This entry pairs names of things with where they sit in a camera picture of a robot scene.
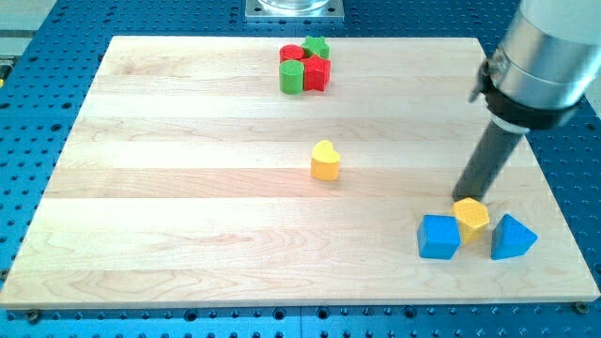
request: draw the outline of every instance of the yellow block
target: yellow block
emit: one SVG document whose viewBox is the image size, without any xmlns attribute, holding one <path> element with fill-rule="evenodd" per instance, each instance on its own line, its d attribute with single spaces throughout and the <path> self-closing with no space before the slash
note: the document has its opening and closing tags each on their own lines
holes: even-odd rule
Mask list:
<svg viewBox="0 0 601 338">
<path fill-rule="evenodd" d="M 328 140 L 319 141 L 314 147 L 311 159 L 311 176 L 321 180 L 335 180 L 340 169 L 340 154 L 334 151 Z"/>
<path fill-rule="evenodd" d="M 488 208 L 472 198 L 464 198 L 455 202 L 453 215 L 459 222 L 459 234 L 463 244 L 478 239 L 490 223 Z"/>
</svg>

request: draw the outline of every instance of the red block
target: red block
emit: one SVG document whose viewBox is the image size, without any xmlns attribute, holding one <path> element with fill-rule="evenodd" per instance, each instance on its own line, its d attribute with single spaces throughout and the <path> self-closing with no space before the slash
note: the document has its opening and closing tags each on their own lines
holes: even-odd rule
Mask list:
<svg viewBox="0 0 601 338">
<path fill-rule="evenodd" d="M 304 50 L 301 46 L 286 45 L 280 49 L 280 63 L 286 60 L 301 60 L 304 58 Z"/>
<path fill-rule="evenodd" d="M 330 80 L 330 60 L 323 59 L 317 54 L 301 60 L 304 64 L 304 90 L 316 89 L 324 91 Z"/>
</svg>

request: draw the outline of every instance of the blue block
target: blue block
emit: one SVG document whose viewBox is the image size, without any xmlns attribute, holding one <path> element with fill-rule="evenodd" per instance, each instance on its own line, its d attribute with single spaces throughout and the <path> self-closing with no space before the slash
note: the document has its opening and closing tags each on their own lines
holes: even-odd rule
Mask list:
<svg viewBox="0 0 601 338">
<path fill-rule="evenodd" d="M 523 255 L 537 239 L 532 230 L 505 214 L 492 233 L 490 257 L 497 260 Z"/>
<path fill-rule="evenodd" d="M 451 259 L 461 245 L 457 219 L 425 215 L 417 230 L 417 242 L 422 258 Z"/>
</svg>

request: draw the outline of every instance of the wood grain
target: wood grain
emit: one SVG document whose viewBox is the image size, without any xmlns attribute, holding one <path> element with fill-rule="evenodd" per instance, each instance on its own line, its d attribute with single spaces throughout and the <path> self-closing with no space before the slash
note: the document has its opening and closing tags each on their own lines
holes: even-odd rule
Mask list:
<svg viewBox="0 0 601 338">
<path fill-rule="evenodd" d="M 599 291 L 528 144 L 485 202 L 539 235 L 489 257 L 417 253 L 489 113 L 467 104 L 470 38 L 331 38 L 327 90 L 287 96 L 297 38 L 116 37 L 0 303 L 28 308 L 594 300 Z M 330 139 L 340 177 L 309 175 Z"/>
</svg>

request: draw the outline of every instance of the green block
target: green block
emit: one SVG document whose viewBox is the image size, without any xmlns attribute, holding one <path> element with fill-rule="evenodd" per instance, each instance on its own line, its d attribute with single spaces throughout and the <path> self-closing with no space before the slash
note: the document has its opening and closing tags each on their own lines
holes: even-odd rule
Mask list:
<svg viewBox="0 0 601 338">
<path fill-rule="evenodd" d="M 301 47 L 304 49 L 305 57 L 317 54 L 325 59 L 330 58 L 330 46 L 328 46 L 324 37 L 307 37 Z"/>
<path fill-rule="evenodd" d="M 280 90 L 286 94 L 302 92 L 304 65 L 298 60 L 286 60 L 280 64 Z"/>
</svg>

